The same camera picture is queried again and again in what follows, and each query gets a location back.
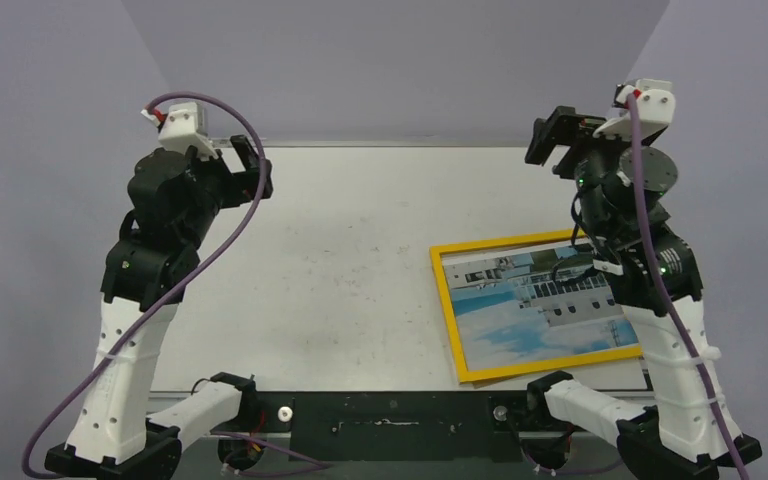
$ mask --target white tabletop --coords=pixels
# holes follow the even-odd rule
[[[524,150],[269,150],[274,198],[188,287],[153,390],[189,390],[219,371],[254,374],[261,390],[465,388],[428,249],[570,227],[572,182],[525,165]],[[202,258],[242,215],[221,212]],[[595,387],[643,387],[636,360],[571,372]]]

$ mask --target framed picture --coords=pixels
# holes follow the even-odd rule
[[[602,274],[571,231],[431,248],[460,382],[552,371],[642,355]],[[579,243],[587,243],[582,238]]]

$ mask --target gray wall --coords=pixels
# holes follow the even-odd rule
[[[768,2],[671,2],[631,76],[675,82],[664,203],[699,259],[729,407],[763,441],[750,471],[768,478]]]
[[[156,145],[139,111],[166,90],[119,2],[0,1],[0,480],[92,366],[99,266]]]

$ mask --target picture frame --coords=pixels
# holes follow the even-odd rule
[[[538,359],[533,361],[523,361],[522,363],[515,363],[515,364],[506,364],[506,365],[498,365],[498,366],[487,366],[487,365],[481,365],[476,368],[469,368],[469,361],[467,358],[467,352],[464,348],[464,340],[462,339],[462,335],[460,334],[460,328],[458,324],[458,316],[455,312],[455,306],[454,302],[452,300],[453,291],[457,293],[460,291],[461,288],[463,288],[462,285],[456,285],[456,286],[450,286],[449,281],[447,280],[447,273],[446,268],[447,265],[445,264],[447,262],[447,259],[452,258],[458,258],[458,257],[465,257],[467,254],[482,254],[486,252],[488,255],[484,255],[485,257],[489,257],[491,259],[497,258],[494,257],[496,253],[498,253],[498,258],[507,258],[506,260],[496,260],[497,267],[505,269],[504,263],[500,264],[499,262],[510,262],[510,257],[505,257],[505,252],[508,251],[514,251],[516,249],[525,249],[525,247],[538,247],[540,245],[546,245],[547,248],[561,248],[559,246],[552,247],[553,244],[559,244],[560,242],[569,242],[569,239],[572,235],[572,230],[560,230],[560,231],[553,231],[553,232],[544,232],[544,233],[536,233],[536,234],[530,234],[530,235],[521,235],[521,236],[515,236],[515,237],[506,237],[506,238],[497,238],[497,239],[490,239],[490,240],[479,240],[479,241],[472,241],[472,242],[464,242],[464,243],[457,243],[457,244],[450,244],[450,245],[439,245],[431,247],[430,254],[431,254],[431,264],[432,269],[434,272],[437,290],[440,295],[440,301],[443,309],[443,317],[446,322],[446,329],[448,331],[449,340],[451,343],[451,349],[452,349],[452,356],[454,358],[454,364],[455,369],[458,376],[458,381],[460,383],[467,383],[467,382],[478,382],[478,381],[485,381],[485,380],[491,380],[491,379],[500,379],[500,378],[507,378],[507,377],[514,377],[518,375],[524,375],[524,374],[530,374],[530,373],[537,373],[537,372],[551,372],[554,370],[561,370],[565,368],[571,368],[571,367],[577,367],[582,365],[592,365],[597,363],[604,363],[604,362],[611,362],[615,360],[622,360],[622,359],[631,359],[631,358],[638,358],[642,355],[642,350],[637,345],[636,336],[632,339],[629,339],[627,337],[624,337],[623,343],[620,344],[619,342],[616,342],[612,348],[605,348],[598,351],[590,351],[586,353],[577,353],[572,355],[563,355],[556,358],[545,358],[545,359]],[[586,238],[582,237],[582,243],[586,243]],[[493,278],[491,281],[493,283],[492,286],[497,286],[500,282],[503,281],[514,281],[510,278],[505,277],[502,278],[502,275],[499,274],[499,269],[495,269],[493,271],[488,270],[488,272],[491,272],[489,275],[491,277],[498,277],[498,279]],[[491,283],[491,281],[487,281],[482,276],[482,284],[483,286],[489,286],[488,284]],[[522,282],[521,285],[524,285],[526,282],[529,281],[529,279],[518,279],[517,281]],[[462,280],[453,280],[453,282],[461,282]],[[604,296],[604,292],[608,292],[608,296],[612,296],[610,293],[610,288],[607,287],[607,290],[605,289],[607,283],[604,281],[604,279],[600,280],[600,283],[598,285],[598,289],[594,289],[593,292],[601,292]],[[555,287],[557,284],[553,284],[553,291],[555,291]],[[592,286],[597,287],[596,281],[592,281]],[[510,289],[508,285],[503,285],[506,289]],[[475,288],[481,288],[481,285],[476,285]],[[530,286],[520,286],[517,287],[519,289],[523,288],[529,288],[529,291],[534,292],[534,287]],[[526,303],[526,305],[529,307],[528,311],[534,312],[534,311],[540,311],[543,313],[543,310],[535,310],[531,308],[531,303],[529,302],[520,302],[520,307],[523,308],[522,303]],[[604,303],[601,305],[604,308],[602,309],[603,312],[606,312],[608,310],[611,310],[614,315],[616,315],[616,312],[619,311],[621,314],[621,308],[614,303],[610,303],[610,307],[605,305]],[[570,307],[570,311],[575,311],[574,307]],[[554,313],[547,313],[545,314],[546,317],[554,317]],[[620,322],[627,323],[627,320],[625,320],[624,316],[619,320]],[[549,327],[551,328],[552,320],[548,320],[547,323],[549,324]],[[592,330],[597,326],[593,325],[593,322],[581,322],[581,324],[589,323],[589,328]],[[633,329],[631,329],[630,324],[625,325],[625,323],[622,325],[623,331],[626,332],[630,331],[632,332],[631,335],[633,336]]]

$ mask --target white knob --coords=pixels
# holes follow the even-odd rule
[[[281,407],[278,409],[278,420],[284,423],[293,419],[293,409],[290,407]]]

